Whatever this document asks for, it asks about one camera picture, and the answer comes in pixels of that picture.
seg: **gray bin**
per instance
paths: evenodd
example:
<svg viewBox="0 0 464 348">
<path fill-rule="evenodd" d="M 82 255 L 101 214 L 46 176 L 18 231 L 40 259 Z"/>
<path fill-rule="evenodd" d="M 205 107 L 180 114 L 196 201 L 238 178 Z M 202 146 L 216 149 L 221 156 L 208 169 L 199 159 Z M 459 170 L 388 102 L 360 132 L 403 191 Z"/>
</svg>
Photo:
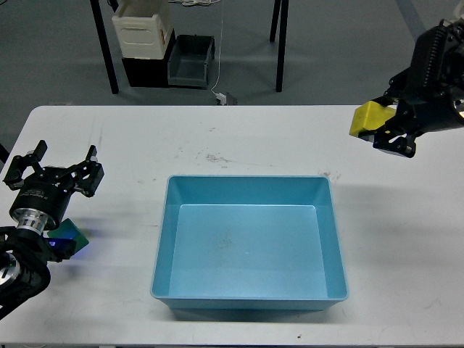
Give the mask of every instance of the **gray bin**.
<svg viewBox="0 0 464 348">
<path fill-rule="evenodd" d="M 179 35 L 167 64 L 168 84 L 206 88 L 208 69 L 214 58 L 214 37 Z"/>
</svg>

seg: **table surface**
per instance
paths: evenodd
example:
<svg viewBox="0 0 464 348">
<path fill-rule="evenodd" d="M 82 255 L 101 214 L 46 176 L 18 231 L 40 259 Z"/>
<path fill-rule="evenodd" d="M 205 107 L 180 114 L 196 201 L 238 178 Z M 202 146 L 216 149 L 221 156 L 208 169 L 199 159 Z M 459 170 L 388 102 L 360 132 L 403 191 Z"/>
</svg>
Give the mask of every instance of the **table surface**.
<svg viewBox="0 0 464 348">
<path fill-rule="evenodd" d="M 50 286 L 0 322 L 8 343 L 464 344 L 464 131 L 418 138 L 413 159 L 348 136 L 353 106 L 39 107 L 12 150 L 105 177 L 67 209 L 90 244 L 49 263 Z M 4 178 L 6 168 L 1 172 Z M 323 312 L 170 310 L 150 295 L 167 178 L 327 175 L 349 298 Z M 0 185 L 0 225 L 17 192 Z"/>
</svg>

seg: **black table leg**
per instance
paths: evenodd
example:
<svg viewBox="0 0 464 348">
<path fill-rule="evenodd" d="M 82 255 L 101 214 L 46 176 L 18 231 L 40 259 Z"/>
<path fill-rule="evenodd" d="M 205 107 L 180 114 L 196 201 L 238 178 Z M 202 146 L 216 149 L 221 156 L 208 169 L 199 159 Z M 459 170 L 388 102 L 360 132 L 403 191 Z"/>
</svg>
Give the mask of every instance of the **black table leg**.
<svg viewBox="0 0 464 348">
<path fill-rule="evenodd" d="M 111 52 L 109 51 L 107 33 L 104 29 L 102 10 L 100 9 L 99 0 L 90 0 L 92 6 L 92 12 L 94 13 L 96 32 L 99 35 L 101 52 L 103 54 L 104 64 L 107 68 L 107 74 L 109 79 L 109 85 L 111 86 L 111 92 L 117 94 L 119 87 L 117 86 L 115 67 L 111 59 Z"/>
<path fill-rule="evenodd" d="M 282 92 L 283 61 L 285 60 L 285 41 L 286 41 L 286 35 L 287 35 L 288 16 L 289 16 L 289 0 L 282 0 L 281 29 L 280 29 L 280 33 L 278 37 L 277 78 L 276 78 L 277 81 L 275 83 L 276 92 Z"/>
<path fill-rule="evenodd" d="M 270 25 L 270 35 L 269 35 L 270 42 L 274 42 L 276 40 L 278 13 L 281 10 L 281 1 L 282 0 L 274 0 L 273 21 Z"/>
<path fill-rule="evenodd" d="M 117 3 L 117 0 L 109 0 L 109 4 L 111 5 L 113 12 L 116 12 L 117 7 L 119 6 L 119 4 Z"/>
</svg>

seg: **plastic bin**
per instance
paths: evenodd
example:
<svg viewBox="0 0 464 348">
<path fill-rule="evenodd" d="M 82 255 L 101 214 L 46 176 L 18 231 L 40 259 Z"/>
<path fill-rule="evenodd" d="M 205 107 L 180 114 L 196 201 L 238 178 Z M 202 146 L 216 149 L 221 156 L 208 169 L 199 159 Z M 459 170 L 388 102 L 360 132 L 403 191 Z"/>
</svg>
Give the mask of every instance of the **plastic bin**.
<svg viewBox="0 0 464 348">
<path fill-rule="evenodd" d="M 169 85 L 206 88 L 214 58 L 214 37 L 179 35 L 167 64 Z"/>
<path fill-rule="evenodd" d="M 326 177 L 173 176 L 152 295 L 171 308 L 324 310 L 347 298 Z"/>
<path fill-rule="evenodd" d="M 168 0 L 124 0 L 112 21 L 123 57 L 164 58 L 173 31 Z"/>
</svg>

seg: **white box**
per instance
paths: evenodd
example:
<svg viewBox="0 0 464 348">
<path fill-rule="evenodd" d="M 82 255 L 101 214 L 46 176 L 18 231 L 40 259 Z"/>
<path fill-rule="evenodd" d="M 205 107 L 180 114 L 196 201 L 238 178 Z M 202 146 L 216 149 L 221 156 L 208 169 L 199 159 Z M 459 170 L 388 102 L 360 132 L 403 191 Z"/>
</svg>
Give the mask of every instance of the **white box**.
<svg viewBox="0 0 464 348">
<path fill-rule="evenodd" d="M 123 57 L 164 57 L 173 32 L 168 0 L 124 0 L 112 21 Z"/>
</svg>

